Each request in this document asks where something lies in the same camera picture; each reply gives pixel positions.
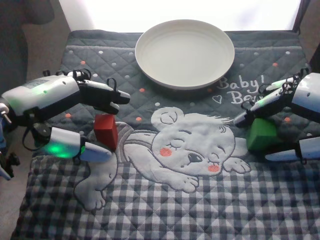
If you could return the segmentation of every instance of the red cube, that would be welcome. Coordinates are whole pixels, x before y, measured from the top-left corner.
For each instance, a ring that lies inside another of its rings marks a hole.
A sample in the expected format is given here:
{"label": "red cube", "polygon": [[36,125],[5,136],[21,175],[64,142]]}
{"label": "red cube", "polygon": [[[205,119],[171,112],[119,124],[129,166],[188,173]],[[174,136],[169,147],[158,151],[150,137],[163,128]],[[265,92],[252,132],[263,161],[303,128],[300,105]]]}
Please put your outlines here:
{"label": "red cube", "polygon": [[95,116],[93,130],[96,139],[115,151],[118,144],[118,131],[116,126],[115,115],[97,114]]}

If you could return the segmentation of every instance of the quilted mat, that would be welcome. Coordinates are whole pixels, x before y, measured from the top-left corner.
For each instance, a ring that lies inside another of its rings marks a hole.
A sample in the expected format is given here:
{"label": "quilted mat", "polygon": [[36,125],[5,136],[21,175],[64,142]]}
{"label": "quilted mat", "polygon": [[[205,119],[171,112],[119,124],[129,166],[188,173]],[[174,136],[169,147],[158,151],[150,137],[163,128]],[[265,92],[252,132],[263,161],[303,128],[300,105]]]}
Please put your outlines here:
{"label": "quilted mat", "polygon": [[[116,116],[118,147],[107,162],[34,156],[12,239],[319,239],[319,163],[267,162],[247,151],[246,129],[231,121],[259,85],[308,66],[298,36],[228,33],[228,73],[197,91],[173,91],[139,69],[140,35],[69,35],[61,70],[115,78],[131,101]],[[95,142],[96,113],[78,104],[49,123]],[[285,141],[320,134],[290,109],[271,119]]]}

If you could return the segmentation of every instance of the checkered fabric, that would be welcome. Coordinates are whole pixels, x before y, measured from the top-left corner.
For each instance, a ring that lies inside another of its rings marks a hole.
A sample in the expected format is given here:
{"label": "checkered fabric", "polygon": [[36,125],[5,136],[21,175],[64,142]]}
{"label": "checkered fabric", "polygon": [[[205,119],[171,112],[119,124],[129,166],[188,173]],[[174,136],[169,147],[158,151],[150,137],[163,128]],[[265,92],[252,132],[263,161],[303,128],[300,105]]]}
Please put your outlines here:
{"label": "checkered fabric", "polygon": [[[171,91],[149,81],[139,70],[134,47],[140,34],[75,31],[69,36],[61,69],[87,68],[92,80],[113,77],[118,89],[131,94],[117,120],[137,130],[156,131],[151,116],[161,107],[177,107],[185,114],[234,117],[241,112],[232,95],[212,85],[193,92]],[[298,36],[288,32],[229,33],[236,55],[226,74],[228,84],[239,76],[254,84],[278,81],[307,65]],[[249,88],[236,90],[245,96]],[[92,107],[77,105],[52,118],[57,127],[89,134]],[[284,139],[319,134],[314,122],[285,109],[273,117]],[[230,126],[237,138],[245,129]],[[129,161],[118,163],[113,182],[102,191],[105,206],[86,211],[75,198],[74,187],[90,175],[86,162],[75,164],[37,154],[32,160],[26,195],[12,239],[320,239],[320,177],[317,161],[307,165],[270,163],[248,153],[243,159],[251,171],[222,171],[198,176],[195,192],[173,190],[146,179]]]}

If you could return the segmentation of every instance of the white bowl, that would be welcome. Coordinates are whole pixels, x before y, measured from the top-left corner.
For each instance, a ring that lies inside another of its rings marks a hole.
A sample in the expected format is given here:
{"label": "white bowl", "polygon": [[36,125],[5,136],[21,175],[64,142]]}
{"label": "white bowl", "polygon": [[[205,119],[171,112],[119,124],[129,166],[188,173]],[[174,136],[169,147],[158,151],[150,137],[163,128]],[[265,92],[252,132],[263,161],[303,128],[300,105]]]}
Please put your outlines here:
{"label": "white bowl", "polygon": [[197,20],[163,22],[136,43],[135,58],[154,82],[193,90],[218,81],[231,67],[235,48],[222,30]]}

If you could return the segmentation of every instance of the bright white panel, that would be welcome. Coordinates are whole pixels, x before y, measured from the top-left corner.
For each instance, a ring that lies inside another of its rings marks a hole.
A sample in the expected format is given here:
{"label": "bright white panel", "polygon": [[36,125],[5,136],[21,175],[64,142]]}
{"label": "bright white panel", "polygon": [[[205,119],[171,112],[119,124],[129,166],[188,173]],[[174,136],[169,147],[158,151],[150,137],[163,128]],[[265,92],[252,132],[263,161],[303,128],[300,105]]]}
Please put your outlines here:
{"label": "bright white panel", "polygon": [[300,0],[60,0],[72,31],[140,33],[166,21],[200,20],[223,31],[292,30]]}

